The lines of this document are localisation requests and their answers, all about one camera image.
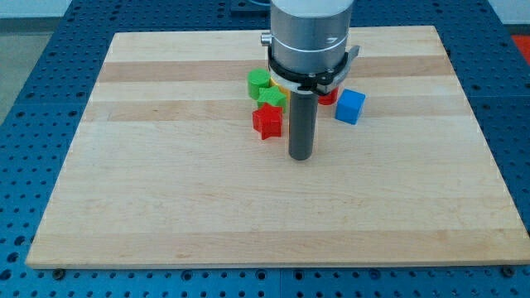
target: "light wood panel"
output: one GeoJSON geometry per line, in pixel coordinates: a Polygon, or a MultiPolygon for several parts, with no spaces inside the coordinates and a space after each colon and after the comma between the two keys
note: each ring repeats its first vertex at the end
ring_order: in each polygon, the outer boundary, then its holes
{"type": "MultiPolygon", "coordinates": [[[[431,26],[355,28],[357,126],[259,139],[259,31],[120,33],[37,232],[35,268],[517,264],[530,240],[431,26]]],[[[284,131],[287,131],[287,114],[284,131]]]]}

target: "yellow block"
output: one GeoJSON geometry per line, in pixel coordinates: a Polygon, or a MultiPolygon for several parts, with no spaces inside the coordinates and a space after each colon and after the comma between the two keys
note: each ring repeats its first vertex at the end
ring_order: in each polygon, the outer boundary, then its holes
{"type": "Polygon", "coordinates": [[[271,78],[271,87],[272,86],[278,86],[280,91],[282,91],[285,96],[287,96],[287,100],[291,99],[291,91],[289,89],[286,89],[285,87],[281,86],[280,84],[276,83],[274,79],[271,78]]]}

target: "blue cube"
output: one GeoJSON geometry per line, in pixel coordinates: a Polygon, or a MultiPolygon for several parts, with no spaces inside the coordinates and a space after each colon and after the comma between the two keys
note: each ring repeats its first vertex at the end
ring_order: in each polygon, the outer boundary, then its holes
{"type": "Polygon", "coordinates": [[[345,89],[337,102],[335,119],[355,125],[361,113],[366,95],[345,89]]]}

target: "toy block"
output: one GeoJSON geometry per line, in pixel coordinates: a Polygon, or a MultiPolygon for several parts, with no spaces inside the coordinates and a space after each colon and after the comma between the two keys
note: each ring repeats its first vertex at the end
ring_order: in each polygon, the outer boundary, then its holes
{"type": "Polygon", "coordinates": [[[248,73],[247,88],[248,96],[252,99],[258,99],[259,89],[268,88],[270,85],[271,75],[264,69],[255,69],[248,73]]]}
{"type": "Polygon", "coordinates": [[[339,96],[339,87],[333,89],[333,91],[331,91],[330,94],[320,96],[318,98],[318,103],[322,105],[331,105],[337,102],[338,96],[339,96]]]}
{"type": "Polygon", "coordinates": [[[258,98],[258,108],[261,108],[264,103],[268,103],[274,107],[281,107],[285,113],[287,107],[287,96],[280,91],[278,86],[271,88],[260,88],[258,98]]]}
{"type": "Polygon", "coordinates": [[[365,98],[366,95],[364,94],[345,89],[337,102],[335,119],[353,125],[357,124],[357,120],[363,112],[365,98]]]}
{"type": "Polygon", "coordinates": [[[271,87],[278,86],[280,91],[282,91],[282,93],[285,94],[285,96],[287,97],[287,100],[291,99],[291,90],[281,86],[273,78],[271,78],[270,85],[271,85],[271,87]]]}
{"type": "Polygon", "coordinates": [[[252,113],[254,129],[262,133],[262,140],[282,136],[282,108],[268,103],[252,113]]]}

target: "red star block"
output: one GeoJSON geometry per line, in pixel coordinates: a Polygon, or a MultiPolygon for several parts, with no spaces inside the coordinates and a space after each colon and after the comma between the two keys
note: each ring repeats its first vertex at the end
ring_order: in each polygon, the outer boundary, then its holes
{"type": "Polygon", "coordinates": [[[262,140],[268,137],[282,136],[282,107],[273,107],[268,103],[252,112],[254,129],[262,133],[262,140]]]}

